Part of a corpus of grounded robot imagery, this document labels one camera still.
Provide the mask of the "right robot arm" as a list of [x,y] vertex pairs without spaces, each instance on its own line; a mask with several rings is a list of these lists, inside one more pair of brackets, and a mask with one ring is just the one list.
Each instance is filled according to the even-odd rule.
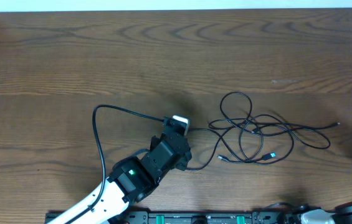
[[352,202],[335,207],[333,212],[320,208],[300,215],[301,224],[352,224]]

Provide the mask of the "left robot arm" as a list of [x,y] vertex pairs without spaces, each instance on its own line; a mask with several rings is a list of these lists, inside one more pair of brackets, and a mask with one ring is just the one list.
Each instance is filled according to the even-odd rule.
[[184,136],[171,133],[151,142],[155,147],[141,159],[133,156],[115,164],[104,184],[49,224],[104,223],[149,196],[170,170],[186,169],[192,155]]

